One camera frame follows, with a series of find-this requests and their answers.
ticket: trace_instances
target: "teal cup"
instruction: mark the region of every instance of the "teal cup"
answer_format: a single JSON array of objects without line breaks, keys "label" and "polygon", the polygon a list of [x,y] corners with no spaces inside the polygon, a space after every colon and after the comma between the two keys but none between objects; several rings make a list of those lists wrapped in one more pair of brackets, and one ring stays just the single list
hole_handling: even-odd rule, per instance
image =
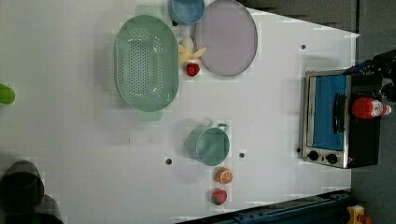
[{"label": "teal cup", "polygon": [[230,150],[227,130],[228,125],[222,123],[216,128],[200,127],[195,129],[188,140],[190,155],[208,166],[222,163]]}]

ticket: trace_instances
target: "green colander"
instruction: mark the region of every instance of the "green colander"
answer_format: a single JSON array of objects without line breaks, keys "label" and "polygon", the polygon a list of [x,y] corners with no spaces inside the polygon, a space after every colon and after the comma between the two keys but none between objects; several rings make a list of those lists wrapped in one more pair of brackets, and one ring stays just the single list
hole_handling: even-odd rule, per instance
[{"label": "green colander", "polygon": [[155,8],[139,6],[136,15],[116,38],[116,85],[140,119],[157,120],[177,94],[178,45]]}]

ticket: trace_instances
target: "oven knob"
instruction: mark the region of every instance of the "oven knob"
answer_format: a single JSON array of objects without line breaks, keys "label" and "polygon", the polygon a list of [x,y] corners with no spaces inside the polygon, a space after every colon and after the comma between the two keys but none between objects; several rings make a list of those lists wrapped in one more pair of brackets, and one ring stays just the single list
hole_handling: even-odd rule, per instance
[{"label": "oven knob", "polygon": [[308,157],[312,161],[316,161],[319,158],[319,154],[316,151],[310,151]]},{"label": "oven knob", "polygon": [[334,154],[330,154],[329,156],[327,156],[326,160],[329,162],[329,164],[336,164],[338,161],[337,156]]}]

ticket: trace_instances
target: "white table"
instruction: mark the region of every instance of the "white table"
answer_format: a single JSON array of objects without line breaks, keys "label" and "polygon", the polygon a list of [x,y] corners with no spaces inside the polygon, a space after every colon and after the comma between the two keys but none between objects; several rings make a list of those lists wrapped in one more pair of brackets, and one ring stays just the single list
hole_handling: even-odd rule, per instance
[{"label": "white table", "polygon": [[[64,223],[172,223],[350,188],[350,171],[304,162],[295,149],[305,71],[352,65],[356,35],[250,10],[260,45],[246,73],[180,70],[163,119],[143,122],[117,93],[112,65],[116,33],[138,4],[1,2],[0,81],[17,93],[14,105],[0,105],[2,172],[20,159],[37,164]],[[165,2],[145,4],[171,24]],[[234,173],[223,206],[207,198],[219,186],[214,168],[184,146],[194,127],[219,122],[231,126],[224,165]]]}]

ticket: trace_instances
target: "purple plate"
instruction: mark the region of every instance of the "purple plate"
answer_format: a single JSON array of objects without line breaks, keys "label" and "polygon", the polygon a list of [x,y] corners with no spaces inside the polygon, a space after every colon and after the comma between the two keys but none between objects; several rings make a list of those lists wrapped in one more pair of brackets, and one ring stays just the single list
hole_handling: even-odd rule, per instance
[{"label": "purple plate", "polygon": [[236,76],[253,62],[257,51],[257,29],[244,6],[234,0],[218,0],[206,8],[195,34],[198,49],[214,74]]}]

